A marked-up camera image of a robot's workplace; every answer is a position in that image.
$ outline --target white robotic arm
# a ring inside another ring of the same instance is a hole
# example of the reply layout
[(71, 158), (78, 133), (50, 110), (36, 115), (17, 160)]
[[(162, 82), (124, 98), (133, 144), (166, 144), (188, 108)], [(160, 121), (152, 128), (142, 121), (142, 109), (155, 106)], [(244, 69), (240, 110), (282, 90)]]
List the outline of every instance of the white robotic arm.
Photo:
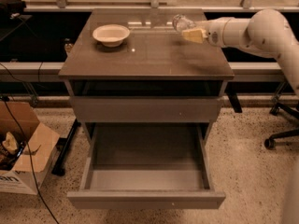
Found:
[(266, 9), (251, 19), (223, 17), (194, 24), (182, 31), (187, 40), (202, 43), (205, 38), (213, 46), (274, 58), (299, 97), (299, 43), (280, 12)]

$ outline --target terrazzo floor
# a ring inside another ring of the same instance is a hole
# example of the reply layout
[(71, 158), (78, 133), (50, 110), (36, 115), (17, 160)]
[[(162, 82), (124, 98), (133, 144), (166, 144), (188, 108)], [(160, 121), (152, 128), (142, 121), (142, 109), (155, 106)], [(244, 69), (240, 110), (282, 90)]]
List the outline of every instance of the terrazzo floor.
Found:
[[(35, 108), (40, 121), (66, 137), (74, 121), (69, 107)], [(50, 172), (40, 189), (59, 223), (263, 223), (281, 222), (288, 179), (292, 175), (299, 143), (280, 140), (266, 150), (263, 140), (271, 133), (289, 130), (296, 121), (268, 107), (248, 107), (242, 114), (221, 110), (206, 144), (215, 190), (226, 199), (219, 210), (78, 210), (66, 198), (78, 190), (89, 144), (82, 128), (76, 132), (65, 163), (65, 176)], [(0, 223), (55, 223), (38, 196), (0, 193)]]

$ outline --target bowl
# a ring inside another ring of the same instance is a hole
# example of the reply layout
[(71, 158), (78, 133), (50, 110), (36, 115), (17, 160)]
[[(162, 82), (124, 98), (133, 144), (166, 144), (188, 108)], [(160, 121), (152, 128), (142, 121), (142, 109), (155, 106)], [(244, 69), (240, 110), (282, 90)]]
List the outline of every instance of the bowl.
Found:
[(125, 26), (110, 24), (99, 26), (93, 31), (93, 38), (100, 41), (104, 46), (115, 48), (128, 37), (130, 30)]

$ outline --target black bag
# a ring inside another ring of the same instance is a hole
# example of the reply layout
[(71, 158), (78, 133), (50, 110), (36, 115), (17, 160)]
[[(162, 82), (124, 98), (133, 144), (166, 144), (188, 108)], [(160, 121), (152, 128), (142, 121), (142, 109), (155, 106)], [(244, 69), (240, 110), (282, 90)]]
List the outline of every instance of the black bag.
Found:
[(0, 23), (21, 15), (26, 4), (22, 0), (0, 0)]

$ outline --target drawer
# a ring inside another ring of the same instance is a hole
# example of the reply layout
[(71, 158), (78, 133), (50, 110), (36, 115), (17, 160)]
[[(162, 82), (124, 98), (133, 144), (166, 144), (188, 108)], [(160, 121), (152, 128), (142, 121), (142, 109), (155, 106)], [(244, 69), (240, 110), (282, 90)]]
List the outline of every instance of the drawer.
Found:
[(80, 122), (210, 122), (222, 106), (221, 98), (71, 97)]
[(97, 125), (76, 208), (216, 209), (198, 124)]

